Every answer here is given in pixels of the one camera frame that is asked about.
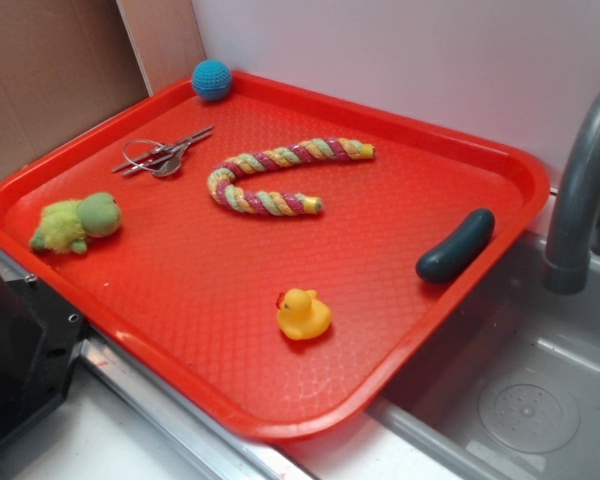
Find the gray faucet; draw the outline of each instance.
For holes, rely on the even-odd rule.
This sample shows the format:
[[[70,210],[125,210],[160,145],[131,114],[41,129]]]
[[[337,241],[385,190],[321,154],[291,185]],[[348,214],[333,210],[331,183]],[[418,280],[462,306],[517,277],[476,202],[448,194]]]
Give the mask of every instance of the gray faucet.
[[[544,286],[563,295],[583,290],[591,250],[600,255],[600,93],[560,183],[544,252]]]

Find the red tray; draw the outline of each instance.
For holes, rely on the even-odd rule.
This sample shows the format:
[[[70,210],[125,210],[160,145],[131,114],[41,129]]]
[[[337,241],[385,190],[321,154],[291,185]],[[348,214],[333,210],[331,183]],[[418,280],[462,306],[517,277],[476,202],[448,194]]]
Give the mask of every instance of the red tray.
[[[207,125],[180,174],[112,174],[129,140],[175,141]],[[226,158],[316,137],[372,143],[376,159],[239,181],[320,196],[317,216],[265,218],[217,205],[206,178]],[[123,226],[85,256],[33,254],[52,202],[112,193]],[[89,321],[233,431],[310,435],[360,411],[544,205],[531,156],[493,142],[236,72],[218,103],[188,81],[130,108],[0,184],[0,247]],[[473,209],[496,216],[487,249],[453,283],[415,273]],[[330,330],[287,340],[278,294],[316,289]]]

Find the blue ball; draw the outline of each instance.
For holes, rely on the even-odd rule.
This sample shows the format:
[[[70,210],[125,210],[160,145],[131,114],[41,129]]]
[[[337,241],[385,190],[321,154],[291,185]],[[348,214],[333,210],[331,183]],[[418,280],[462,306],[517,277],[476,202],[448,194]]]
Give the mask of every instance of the blue ball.
[[[193,89],[209,102],[226,97],[231,89],[231,80],[231,71],[218,60],[200,62],[191,76]]]

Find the green stuffed turtle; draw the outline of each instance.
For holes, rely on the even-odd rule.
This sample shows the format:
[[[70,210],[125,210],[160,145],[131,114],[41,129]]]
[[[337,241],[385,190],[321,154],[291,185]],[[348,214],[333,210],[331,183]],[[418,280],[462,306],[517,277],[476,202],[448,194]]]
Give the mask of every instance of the green stuffed turtle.
[[[84,254],[89,238],[107,237],[120,227],[122,212],[112,195],[94,193],[84,200],[65,200],[42,210],[29,245],[36,252]]]

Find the rope toy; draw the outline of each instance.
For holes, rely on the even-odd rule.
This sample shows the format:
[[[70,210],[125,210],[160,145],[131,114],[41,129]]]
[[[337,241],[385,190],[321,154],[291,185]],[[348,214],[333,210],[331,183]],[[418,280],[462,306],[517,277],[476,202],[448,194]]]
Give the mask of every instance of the rope toy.
[[[275,171],[303,163],[323,160],[366,160],[375,157],[375,148],[369,143],[346,138],[314,138],[290,147],[279,147],[258,153],[241,153],[218,165],[209,178],[207,187],[213,199],[231,210],[257,215],[297,216],[315,214],[322,209],[322,200],[302,193],[252,192],[233,185],[245,175]]]

